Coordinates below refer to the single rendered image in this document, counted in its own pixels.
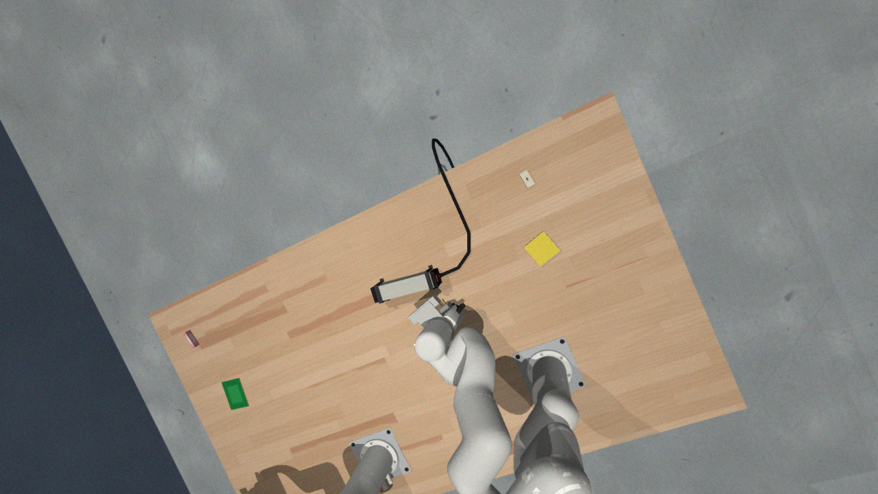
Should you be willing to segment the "yellow square block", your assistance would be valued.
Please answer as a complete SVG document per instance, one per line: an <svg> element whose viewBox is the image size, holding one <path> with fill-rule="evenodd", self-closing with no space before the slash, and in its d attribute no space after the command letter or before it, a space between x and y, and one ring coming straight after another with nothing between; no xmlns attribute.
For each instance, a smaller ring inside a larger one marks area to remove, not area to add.
<svg viewBox="0 0 878 494"><path fill-rule="evenodd" d="M545 262L551 259L554 255L557 255L558 249L557 245L553 243L551 238L547 237L547 234L543 231L532 239L530 243L524 246L524 249L530 254L531 257L538 263L539 266L545 265Z"/></svg>

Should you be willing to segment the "small pink block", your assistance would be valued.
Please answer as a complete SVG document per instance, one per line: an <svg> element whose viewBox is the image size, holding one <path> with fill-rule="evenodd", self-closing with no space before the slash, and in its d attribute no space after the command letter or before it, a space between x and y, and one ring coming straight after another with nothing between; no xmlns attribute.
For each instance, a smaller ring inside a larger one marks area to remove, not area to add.
<svg viewBox="0 0 878 494"><path fill-rule="evenodd" d="M191 330L186 331L186 332L184 333L184 336L186 337L186 340L189 342L189 344L192 346L192 348L196 347L197 345L200 345L200 342L198 342L198 341L195 339L195 336L193 335L193 333L191 332Z"/></svg>

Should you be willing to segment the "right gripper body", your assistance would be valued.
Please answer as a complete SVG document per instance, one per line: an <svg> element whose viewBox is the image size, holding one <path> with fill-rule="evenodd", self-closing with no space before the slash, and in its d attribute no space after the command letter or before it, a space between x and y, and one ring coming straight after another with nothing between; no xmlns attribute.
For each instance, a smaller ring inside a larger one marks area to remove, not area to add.
<svg viewBox="0 0 878 494"><path fill-rule="evenodd" d="M447 310L445 310L441 315L447 320L451 321L453 325L453 329L457 329L461 322L464 320L464 313L457 313L457 305L452 305Z"/></svg>

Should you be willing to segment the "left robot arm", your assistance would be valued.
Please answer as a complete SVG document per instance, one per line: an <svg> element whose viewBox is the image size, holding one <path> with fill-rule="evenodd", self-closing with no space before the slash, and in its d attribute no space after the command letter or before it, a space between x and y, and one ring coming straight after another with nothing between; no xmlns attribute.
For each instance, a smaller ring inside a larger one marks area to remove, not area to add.
<svg viewBox="0 0 878 494"><path fill-rule="evenodd" d="M361 460L340 494L377 494L393 484L391 474L397 468L397 451L385 440L370 440L361 450ZM387 478L387 482L385 481Z"/></svg>

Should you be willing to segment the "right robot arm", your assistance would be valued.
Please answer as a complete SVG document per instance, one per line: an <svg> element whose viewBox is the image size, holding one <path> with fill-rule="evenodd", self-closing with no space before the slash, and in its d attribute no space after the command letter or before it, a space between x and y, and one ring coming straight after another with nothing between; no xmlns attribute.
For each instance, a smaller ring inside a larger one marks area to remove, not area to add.
<svg viewBox="0 0 878 494"><path fill-rule="evenodd" d="M492 482L507 462L512 441L493 397L495 353L472 327L459 329L451 342L453 325L437 311L439 303L432 295L409 320L424 328L415 340L417 356L457 386L453 408L463 440L447 473L459 494L501 494ZM569 390L572 374L569 360L559 351L537 351L530 358L527 376L535 408L515 436L517 480L506 494L591 494L573 433L579 412Z"/></svg>

